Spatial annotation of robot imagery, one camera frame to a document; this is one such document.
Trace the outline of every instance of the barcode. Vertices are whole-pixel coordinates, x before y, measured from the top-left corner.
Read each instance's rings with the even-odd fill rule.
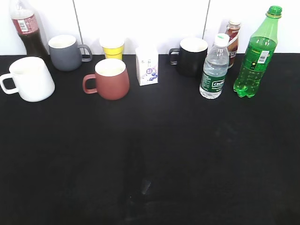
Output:
[[[18,20],[18,23],[22,32],[28,31],[28,28],[24,20]]]
[[[268,55],[269,55],[269,51],[262,51],[261,56],[259,57],[258,63],[265,63]]]

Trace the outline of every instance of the mug handle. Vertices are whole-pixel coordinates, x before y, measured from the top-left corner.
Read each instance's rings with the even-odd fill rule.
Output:
[[[78,45],[78,48],[85,48],[86,50],[88,50],[90,57],[88,59],[82,59],[82,62],[89,62],[92,61],[93,59],[93,54],[90,50],[90,47],[88,47],[87,45]]]
[[[171,65],[177,65],[178,61],[171,61],[171,54],[172,53],[179,53],[180,49],[179,48],[171,48],[169,51],[169,60]]]
[[[2,90],[3,90],[6,94],[8,94],[8,95],[19,92],[19,90],[18,90],[17,87],[16,87],[16,88],[13,88],[13,89],[9,89],[9,90],[6,89],[6,87],[4,86],[3,81],[4,81],[5,79],[9,79],[9,78],[13,78],[12,74],[4,74],[4,75],[0,76],[0,86],[1,86]]]
[[[87,80],[89,80],[89,79],[95,79],[95,78],[96,78],[96,75],[95,75],[95,74],[89,74],[89,75],[86,75],[86,76],[83,78],[83,81],[82,81],[82,88],[83,88],[83,91],[84,91],[86,94],[97,93],[97,89],[96,89],[96,88],[93,88],[93,89],[87,89],[86,86],[85,86],[85,83],[87,82]]]

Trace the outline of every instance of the green bottle cap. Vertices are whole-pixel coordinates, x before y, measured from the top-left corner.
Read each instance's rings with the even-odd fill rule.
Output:
[[[267,16],[273,18],[281,17],[282,8],[280,6],[271,6],[267,12]]]

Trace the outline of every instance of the black mug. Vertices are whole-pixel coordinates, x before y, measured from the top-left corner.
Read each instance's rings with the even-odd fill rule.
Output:
[[[183,76],[200,78],[207,55],[208,44],[201,38],[187,37],[180,42],[180,48],[171,48],[169,60],[171,65],[177,65],[177,71]],[[171,61],[171,54],[178,52],[177,61]]]

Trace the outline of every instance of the green label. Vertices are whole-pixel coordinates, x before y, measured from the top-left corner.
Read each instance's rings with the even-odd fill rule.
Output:
[[[216,93],[222,90],[225,80],[224,76],[210,76],[203,72],[201,87],[211,93]]]
[[[249,43],[244,58],[244,66],[254,71],[264,71],[267,69],[273,54],[274,51],[261,50]]]

